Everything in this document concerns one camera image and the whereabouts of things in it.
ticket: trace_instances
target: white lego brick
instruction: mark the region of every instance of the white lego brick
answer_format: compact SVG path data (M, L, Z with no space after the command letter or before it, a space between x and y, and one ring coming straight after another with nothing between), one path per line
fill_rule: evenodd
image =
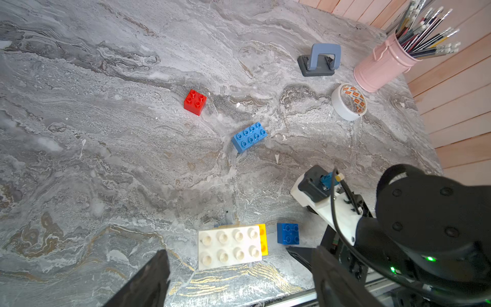
M216 228L198 232L198 269L261 261L259 226Z

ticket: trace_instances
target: blue lego brick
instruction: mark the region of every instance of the blue lego brick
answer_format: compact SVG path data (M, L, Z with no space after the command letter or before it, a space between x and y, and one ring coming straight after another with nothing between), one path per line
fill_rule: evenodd
M278 243L284 245L297 245L300 243L299 225L289 223L277 223Z
M260 123L255 123L234 135L232 143L234 143L235 148L239 153L243 153L267 136L268 134L266 133L266 130L263 129L263 126L261 126Z

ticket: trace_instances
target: lego brick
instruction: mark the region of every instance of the lego brick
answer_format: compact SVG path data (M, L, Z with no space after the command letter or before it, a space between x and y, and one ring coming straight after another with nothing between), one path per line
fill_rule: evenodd
M216 228L198 232L198 269L261 261L259 226Z
M299 225L289 223L277 223L278 243L284 245L300 244Z
M266 256L268 254L268 239L266 238L266 224L258 224L259 237L261 238L261 254Z
M188 96L184 100L184 108L189 112L200 116L201 111L205 107L207 97L198 93L194 89L189 91Z
M261 123L255 123L234 135L232 143L234 143L235 148L239 153L243 153L267 136L268 134L266 133L266 130L263 129L263 126L261 126Z

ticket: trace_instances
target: lego stud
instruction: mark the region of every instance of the lego stud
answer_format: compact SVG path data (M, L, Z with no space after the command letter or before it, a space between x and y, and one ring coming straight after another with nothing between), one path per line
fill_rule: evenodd
M206 266L209 266L210 264L212 264L212 258L207 253L203 253L201 255L201 263L203 263Z
M228 241L228 236L225 234L224 231L219 231L217 232L217 239L220 243L225 244Z
M234 236L234 239L237 241L237 242L241 242L242 239L244 238L244 235L241 233L240 230L238 229L235 229L234 232L232 233L232 235Z
M224 250L219 250L217 252L217 257L218 260L220 260L221 263L225 263L228 261L228 254Z
M234 256L237 260L242 260L244 259L244 252L239 248L239 247L236 247L234 248Z
M248 233L249 233L249 237L251 239L256 239L257 238L257 231L254 228L252 228L252 227L249 228Z
M259 257L259 255L261 254L261 253L259 252L259 250L258 250L258 249L257 249L257 248L256 248L254 245L251 245L251 246L249 247L249 253L250 253L250 255L251 255L252 257L254 257L254 258Z
M201 234L201 243L204 246L209 246L212 243L212 238L205 232Z

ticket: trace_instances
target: yellow lego brick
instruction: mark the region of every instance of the yellow lego brick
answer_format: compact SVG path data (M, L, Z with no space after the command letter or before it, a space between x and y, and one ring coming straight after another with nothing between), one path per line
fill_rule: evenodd
M266 239L266 224L257 224L259 226L259 236L261 237L261 253L263 256L268 254L268 240Z

